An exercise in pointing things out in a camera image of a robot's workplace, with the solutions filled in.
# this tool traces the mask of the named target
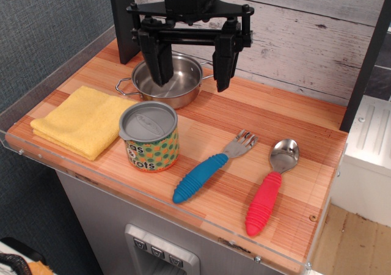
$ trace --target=wooden floor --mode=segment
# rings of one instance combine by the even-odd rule
[[[323,275],[391,274],[391,228],[330,205],[312,267]]]

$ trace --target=wooden countertop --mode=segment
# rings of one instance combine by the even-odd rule
[[[339,131],[339,126],[346,108],[241,78],[232,78],[230,87],[217,93],[214,79],[206,79],[195,101],[177,110],[178,161],[154,174],[143,173],[129,163],[120,138],[95,161],[88,161],[32,134],[32,119],[46,116],[81,86],[124,97],[115,85],[129,77],[141,60],[139,54],[128,64],[120,64],[113,41],[11,127],[7,141],[31,158],[220,243],[234,241],[234,249],[244,255],[260,255],[263,262],[286,273],[301,272],[315,243],[315,232],[345,146],[347,134]],[[210,75],[211,70],[204,69],[204,73]],[[136,91],[131,82],[125,90]],[[137,95],[131,98],[140,100]],[[259,137],[256,146],[230,159],[189,201],[173,204],[172,194],[182,177],[201,161],[220,153],[243,128]],[[283,174],[268,225],[250,238],[244,225],[248,205],[272,170],[271,148],[285,138],[299,145],[298,165]]]

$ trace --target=red handle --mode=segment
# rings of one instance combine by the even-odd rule
[[[271,172],[263,180],[252,200],[246,216],[246,231],[249,236],[257,235],[268,222],[276,202],[282,177],[278,172]]]

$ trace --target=fork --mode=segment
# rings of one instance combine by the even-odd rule
[[[190,173],[179,182],[174,191],[172,201],[176,204],[182,203],[193,196],[208,179],[222,166],[229,158],[234,158],[245,154],[257,142],[256,135],[242,130],[234,140],[232,140],[222,153],[213,155],[198,164]]]

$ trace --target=button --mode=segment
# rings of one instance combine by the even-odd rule
[[[147,245],[142,241],[138,240],[137,238],[133,238],[134,240],[134,245],[137,246],[139,249],[147,249]]]
[[[183,267],[183,262],[182,260],[180,260],[179,258],[176,258],[172,255],[169,256],[170,257],[170,263],[177,266],[177,267],[180,267],[182,268]]]
[[[164,259],[164,252],[160,249],[155,248],[154,246],[151,246],[152,254],[157,256],[159,259]]]

